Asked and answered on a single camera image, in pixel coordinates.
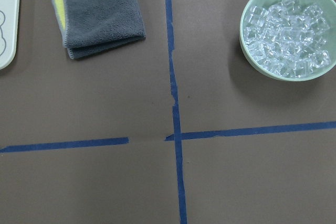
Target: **gray microfiber towel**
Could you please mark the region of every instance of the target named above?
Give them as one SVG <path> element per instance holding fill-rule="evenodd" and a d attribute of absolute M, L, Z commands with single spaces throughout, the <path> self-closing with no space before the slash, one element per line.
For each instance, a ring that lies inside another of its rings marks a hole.
<path fill-rule="evenodd" d="M 52 0 L 71 59 L 145 38 L 137 0 Z"/>

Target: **light green bowl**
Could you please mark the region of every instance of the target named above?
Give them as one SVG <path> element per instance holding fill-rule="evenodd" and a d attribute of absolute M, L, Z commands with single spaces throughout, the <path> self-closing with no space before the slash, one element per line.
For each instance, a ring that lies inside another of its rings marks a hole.
<path fill-rule="evenodd" d="M 278 2 L 280 0 L 250 0 L 247 5 L 245 6 L 245 9 L 242 14 L 242 18 L 240 20 L 240 28 L 239 28 L 239 40 L 240 40 L 240 45 L 242 47 L 243 53 L 250 62 L 250 64 L 257 69 L 260 73 L 271 77 L 273 79 L 277 80 L 282 80 L 282 81 L 307 81 L 311 80 L 314 78 L 317 78 L 326 72 L 328 72 L 330 69 L 332 69 L 336 65 L 336 3 L 334 0 L 300 0 L 300 4 L 305 6 L 305 5 L 310 5 L 312 3 L 317 3 L 323 10 L 323 14 L 329 23 L 331 29 L 325 34 L 326 39 L 328 40 L 326 44 L 326 50 L 329 52 L 329 56 L 331 59 L 331 64 L 328 65 L 325 68 L 321 69 L 316 69 L 312 74 L 305 78 L 286 78 L 286 77 L 281 77 L 278 75 L 275 75 L 266 69 L 264 69 L 262 66 L 260 66 L 251 56 L 249 53 L 245 42 L 243 38 L 243 28 L 245 27 L 245 16 L 247 14 L 247 11 L 250 9 L 251 6 L 261 6 L 261 7 L 266 7 L 268 8 L 270 5 Z"/>

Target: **white plastic board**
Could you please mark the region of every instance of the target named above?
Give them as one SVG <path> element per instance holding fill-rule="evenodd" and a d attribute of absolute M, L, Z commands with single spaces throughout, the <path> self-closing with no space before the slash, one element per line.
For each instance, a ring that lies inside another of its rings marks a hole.
<path fill-rule="evenodd" d="M 0 0 L 0 69 L 15 56 L 18 13 L 19 0 Z"/>

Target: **cleaning cloth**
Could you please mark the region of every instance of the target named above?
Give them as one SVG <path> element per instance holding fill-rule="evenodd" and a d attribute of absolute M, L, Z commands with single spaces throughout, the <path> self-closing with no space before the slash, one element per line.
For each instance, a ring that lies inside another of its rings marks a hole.
<path fill-rule="evenodd" d="M 52 0 L 71 59 L 145 38 L 137 0 Z"/>

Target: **blue tape line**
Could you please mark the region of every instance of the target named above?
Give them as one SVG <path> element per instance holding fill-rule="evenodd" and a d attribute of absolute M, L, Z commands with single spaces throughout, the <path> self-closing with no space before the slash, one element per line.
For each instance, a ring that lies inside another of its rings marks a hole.
<path fill-rule="evenodd" d="M 174 71 L 174 62 L 172 52 L 174 50 L 174 28 L 173 28 L 173 10 L 172 0 L 166 2 L 166 21 L 167 21 L 167 38 L 168 38 L 168 53 L 169 53 L 169 72 L 171 93 L 175 100 L 173 105 L 173 124 L 174 124 L 174 141 L 175 141 L 175 156 L 176 156 L 176 173 L 177 173 L 177 188 L 178 188 L 178 203 L 180 209 L 180 222 L 187 224 L 185 189 L 183 181 L 183 152 L 182 152 L 182 137 L 181 123 L 179 111 L 179 96 L 177 91 L 177 82 Z"/>
<path fill-rule="evenodd" d="M 68 148 L 119 145 L 119 144 L 128 144 L 128 143 L 129 143 L 129 139 L 127 137 L 121 137 L 121 138 L 107 138 L 107 139 L 47 143 L 47 144 L 13 145 L 13 146 L 8 146 L 8 147 L 0 149 L 0 153 L 57 150 L 57 149 L 68 149 Z"/>
<path fill-rule="evenodd" d="M 223 130 L 223 131 L 188 132 L 188 133 L 182 133 L 182 140 L 210 138 L 216 136 L 245 136 L 245 135 L 272 134 L 272 133 L 284 133 L 295 131 L 314 131 L 314 130 L 326 130 L 335 128 L 336 128 L 336 121 L 322 122 L 322 123 L 277 125 L 277 126 L 265 126 L 256 128 Z M 172 141 L 172 140 L 174 140 L 174 135 L 166 137 L 166 141 Z"/>

